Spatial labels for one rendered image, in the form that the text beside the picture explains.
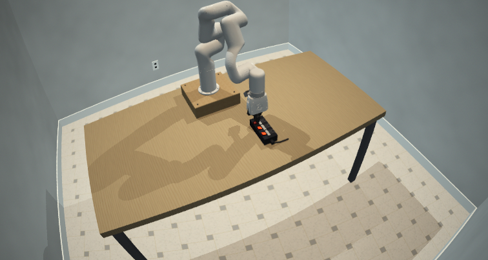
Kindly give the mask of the black power strip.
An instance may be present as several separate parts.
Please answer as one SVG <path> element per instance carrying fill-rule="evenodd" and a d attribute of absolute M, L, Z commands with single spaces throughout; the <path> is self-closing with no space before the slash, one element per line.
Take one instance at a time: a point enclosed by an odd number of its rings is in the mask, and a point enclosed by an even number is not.
<path fill-rule="evenodd" d="M 250 126 L 264 145 L 274 145 L 275 143 L 282 143 L 286 140 L 289 140 L 289 138 L 287 138 L 282 141 L 277 141 L 277 133 L 273 130 L 273 128 L 269 125 L 269 123 L 262 115 L 260 116 L 260 122 L 258 123 L 254 121 L 254 118 L 250 119 Z"/>

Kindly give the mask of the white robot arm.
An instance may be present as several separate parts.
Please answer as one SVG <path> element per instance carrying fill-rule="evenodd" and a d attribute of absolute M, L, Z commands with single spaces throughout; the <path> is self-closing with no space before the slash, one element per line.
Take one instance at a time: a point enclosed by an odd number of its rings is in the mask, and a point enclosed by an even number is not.
<path fill-rule="evenodd" d="M 220 23 L 215 23 L 215 19 L 223 16 L 226 17 Z M 247 16 L 230 1 L 222 1 L 200 8 L 198 19 L 198 39 L 201 44 L 197 45 L 194 50 L 199 70 L 198 92 L 202 95 L 212 95 L 218 92 L 215 65 L 210 57 L 221 52 L 226 41 L 228 50 L 225 57 L 225 68 L 230 80 L 239 84 L 249 79 L 249 90 L 243 93 L 244 96 L 263 97 L 265 95 L 265 72 L 251 62 L 236 67 L 237 55 L 245 44 L 240 28 L 247 25 Z"/>

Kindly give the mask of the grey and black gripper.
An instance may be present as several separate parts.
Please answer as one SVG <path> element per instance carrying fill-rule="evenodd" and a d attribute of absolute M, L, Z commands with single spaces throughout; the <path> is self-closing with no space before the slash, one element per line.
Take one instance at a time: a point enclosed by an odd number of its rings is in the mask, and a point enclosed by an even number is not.
<path fill-rule="evenodd" d="M 265 95 L 261 98 L 253 98 L 248 95 L 247 109 L 247 115 L 253 115 L 254 121 L 258 123 L 261 114 L 268 110 L 267 94 L 265 93 Z"/>

